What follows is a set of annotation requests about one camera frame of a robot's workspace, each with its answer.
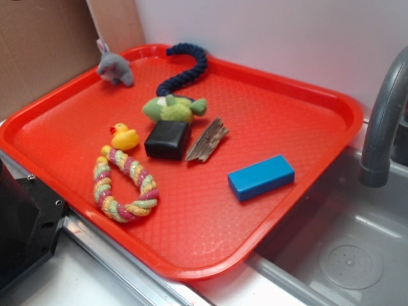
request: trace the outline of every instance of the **blue rectangular block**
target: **blue rectangular block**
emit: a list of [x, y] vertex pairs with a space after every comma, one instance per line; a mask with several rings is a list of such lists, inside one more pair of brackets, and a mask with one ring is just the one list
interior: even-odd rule
[[282, 155], [232, 172], [228, 182], [240, 201], [292, 183], [295, 171]]

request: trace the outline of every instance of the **plastic tray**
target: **plastic tray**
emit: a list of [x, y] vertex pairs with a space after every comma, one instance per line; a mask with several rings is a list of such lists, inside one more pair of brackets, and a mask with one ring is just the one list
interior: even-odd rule
[[[241, 263], [359, 131], [363, 114], [343, 94], [209, 56], [199, 81], [176, 92], [208, 100], [189, 146], [218, 116], [229, 134], [206, 163], [149, 158], [143, 142], [154, 124], [142, 106], [163, 80], [195, 64], [188, 55], [167, 57], [167, 47], [123, 53], [132, 88], [103, 81], [92, 69], [35, 101], [0, 127], [0, 147], [151, 269], [188, 281]], [[128, 154], [160, 191], [148, 217], [125, 225], [105, 217], [92, 191], [95, 160], [118, 122], [137, 130], [141, 142]], [[240, 203], [227, 174], [279, 154], [295, 169], [295, 182]], [[131, 180], [116, 167], [112, 172], [115, 198], [137, 199]]]

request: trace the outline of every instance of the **gray sink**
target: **gray sink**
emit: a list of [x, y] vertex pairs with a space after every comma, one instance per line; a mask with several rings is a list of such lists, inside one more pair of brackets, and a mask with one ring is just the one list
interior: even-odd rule
[[369, 188], [360, 156], [347, 148], [249, 260], [307, 305], [408, 305], [408, 168]]

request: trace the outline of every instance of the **sink drain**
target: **sink drain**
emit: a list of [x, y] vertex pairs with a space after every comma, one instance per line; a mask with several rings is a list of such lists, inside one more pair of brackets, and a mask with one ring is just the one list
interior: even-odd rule
[[355, 240], [338, 239], [326, 244], [319, 256], [324, 276], [346, 289], [374, 285], [383, 274], [380, 254]]

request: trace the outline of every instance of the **yellow rubber duck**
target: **yellow rubber duck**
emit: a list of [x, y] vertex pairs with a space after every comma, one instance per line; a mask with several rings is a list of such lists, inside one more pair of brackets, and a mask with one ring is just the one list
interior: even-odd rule
[[127, 125], [118, 123], [110, 128], [113, 135], [112, 146], [117, 150], [129, 150], [139, 143], [139, 136], [134, 129], [129, 129]]

